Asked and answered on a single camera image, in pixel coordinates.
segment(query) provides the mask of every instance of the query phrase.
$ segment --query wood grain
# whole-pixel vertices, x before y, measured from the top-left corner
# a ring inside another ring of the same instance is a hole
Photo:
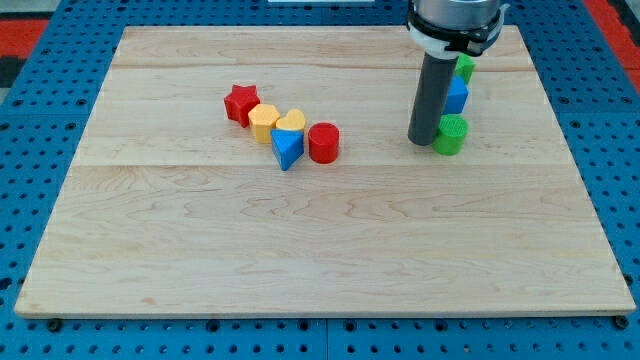
[[[407,140],[421,58],[399,27],[128,28],[16,311],[632,311],[518,30],[478,59],[454,157]],[[225,118],[233,83],[256,83],[263,102],[300,108],[309,125],[336,123],[338,160],[305,156],[281,172]]]

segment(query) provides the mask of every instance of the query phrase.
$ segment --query toy block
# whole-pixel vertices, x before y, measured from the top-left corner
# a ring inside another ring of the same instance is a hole
[[[275,105],[258,104],[249,111],[249,123],[251,132],[257,142],[269,144],[271,142],[271,129],[276,126],[280,118],[280,112]]]
[[[287,113],[287,116],[280,118],[276,122],[276,129],[289,130],[289,131],[301,131],[304,133],[304,126],[307,120],[304,118],[304,113],[299,109],[291,109]]]
[[[329,123],[317,123],[309,129],[309,157],[318,164],[329,164],[338,157],[340,131]]]
[[[455,155],[460,152],[467,137],[469,124],[460,115],[444,115],[440,118],[438,135],[433,149],[442,155]]]
[[[454,76],[449,86],[449,93],[447,94],[447,102],[444,105],[443,115],[447,114],[460,114],[464,110],[464,105],[467,102],[469,96],[469,90],[467,85],[460,76]]]
[[[260,104],[260,98],[255,85],[233,85],[231,93],[224,98],[227,117],[237,121],[242,127],[249,126],[249,111],[258,104]]]
[[[282,171],[287,171],[304,153],[301,131],[271,130],[271,150]]]
[[[473,74],[473,69],[475,69],[476,64],[471,60],[471,57],[466,54],[460,54],[458,57],[458,62],[456,63],[455,75],[462,77],[464,83],[469,85],[469,81],[471,81],[471,75]]]

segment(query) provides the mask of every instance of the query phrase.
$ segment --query yellow pentagon block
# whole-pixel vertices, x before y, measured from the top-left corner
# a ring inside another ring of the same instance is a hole
[[[307,120],[304,118],[302,111],[299,109],[291,109],[287,113],[287,116],[280,118],[276,122],[276,129],[304,132],[306,123]]]
[[[257,142],[263,144],[271,143],[271,129],[280,118],[280,113],[274,105],[258,104],[249,111],[249,124],[251,132]]]

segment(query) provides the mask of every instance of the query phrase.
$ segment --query green block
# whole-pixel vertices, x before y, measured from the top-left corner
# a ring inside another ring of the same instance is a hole
[[[469,124],[460,115],[444,115],[440,118],[438,136],[433,142],[433,149],[442,155],[455,155],[460,152],[467,137]]]
[[[469,55],[460,54],[460,57],[458,57],[458,63],[456,63],[456,75],[461,76],[464,83],[469,85],[469,81],[471,81],[471,74],[473,74],[473,69],[475,67],[476,64],[471,60]]]

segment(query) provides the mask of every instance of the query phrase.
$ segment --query blue pegboard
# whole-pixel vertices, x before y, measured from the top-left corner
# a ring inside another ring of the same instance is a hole
[[[511,3],[507,22],[523,33],[638,301],[638,94],[580,1]],[[0,359],[638,358],[637,312],[621,318],[61,323],[24,320],[13,312],[126,25],[400,25],[406,9],[403,0],[330,7],[63,0],[0,106]]]

